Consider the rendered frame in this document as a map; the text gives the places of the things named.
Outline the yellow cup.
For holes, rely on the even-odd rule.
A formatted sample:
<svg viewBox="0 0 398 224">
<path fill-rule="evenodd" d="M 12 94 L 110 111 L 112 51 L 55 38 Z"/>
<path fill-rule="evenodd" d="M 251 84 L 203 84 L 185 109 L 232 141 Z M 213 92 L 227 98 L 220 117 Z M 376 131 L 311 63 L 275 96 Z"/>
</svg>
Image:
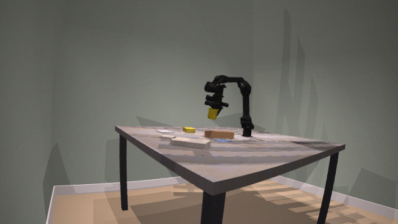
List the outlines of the yellow cup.
<svg viewBox="0 0 398 224">
<path fill-rule="evenodd" d="M 216 119 L 219 110 L 209 108 L 208 111 L 208 118 L 209 119 Z"/>
</svg>

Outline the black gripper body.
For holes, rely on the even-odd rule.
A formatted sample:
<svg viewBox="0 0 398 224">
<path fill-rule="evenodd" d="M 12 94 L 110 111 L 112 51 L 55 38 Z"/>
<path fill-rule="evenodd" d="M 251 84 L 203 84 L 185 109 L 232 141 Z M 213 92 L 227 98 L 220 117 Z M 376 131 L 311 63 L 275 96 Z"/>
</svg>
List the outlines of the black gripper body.
<svg viewBox="0 0 398 224">
<path fill-rule="evenodd" d="M 218 107 L 218 106 L 219 107 L 222 107 L 222 106 L 229 107 L 228 103 L 222 102 L 222 99 L 224 97 L 223 94 L 215 93 L 213 96 L 214 96 L 213 101 L 205 101 L 205 105 L 215 106 L 215 107 Z"/>
</svg>

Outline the tan wooden bar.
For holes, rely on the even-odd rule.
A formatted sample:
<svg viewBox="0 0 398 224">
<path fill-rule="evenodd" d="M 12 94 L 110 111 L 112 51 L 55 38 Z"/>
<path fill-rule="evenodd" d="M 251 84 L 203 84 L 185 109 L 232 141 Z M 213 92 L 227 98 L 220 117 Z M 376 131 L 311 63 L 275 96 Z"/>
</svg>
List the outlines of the tan wooden bar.
<svg viewBox="0 0 398 224">
<path fill-rule="evenodd" d="M 230 138 L 234 139 L 234 131 L 207 131 L 205 130 L 205 138 Z"/>
</svg>

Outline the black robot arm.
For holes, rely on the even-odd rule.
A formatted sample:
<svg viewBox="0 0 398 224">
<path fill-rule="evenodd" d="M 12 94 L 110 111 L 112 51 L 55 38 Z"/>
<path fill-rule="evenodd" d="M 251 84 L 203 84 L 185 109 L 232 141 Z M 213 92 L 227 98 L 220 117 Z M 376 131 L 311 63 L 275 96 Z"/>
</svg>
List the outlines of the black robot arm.
<svg viewBox="0 0 398 224">
<path fill-rule="evenodd" d="M 251 117 L 249 115 L 249 95 L 251 93 L 251 86 L 244 78 L 239 77 L 227 77 L 226 75 L 218 75 L 215 77 L 213 82 L 207 82 L 205 85 L 205 91 L 211 93 L 223 94 L 225 85 L 223 83 L 237 82 L 240 89 L 241 95 L 243 96 L 243 117 L 241 118 L 241 125 L 243 128 L 244 137 L 252 137 L 251 130 L 254 129 L 254 125 L 251 122 Z M 242 83 L 242 84 L 241 84 Z"/>
</svg>

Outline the yellow rectangular block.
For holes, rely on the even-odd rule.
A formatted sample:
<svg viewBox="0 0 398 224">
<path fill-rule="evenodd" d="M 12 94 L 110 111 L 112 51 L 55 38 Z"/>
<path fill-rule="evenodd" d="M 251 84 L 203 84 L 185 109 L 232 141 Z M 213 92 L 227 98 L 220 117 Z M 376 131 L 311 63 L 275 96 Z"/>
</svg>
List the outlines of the yellow rectangular block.
<svg viewBox="0 0 398 224">
<path fill-rule="evenodd" d="M 194 128 L 183 127 L 183 131 L 186 132 L 186 133 L 195 133 L 195 130 L 196 129 L 194 129 Z"/>
</svg>

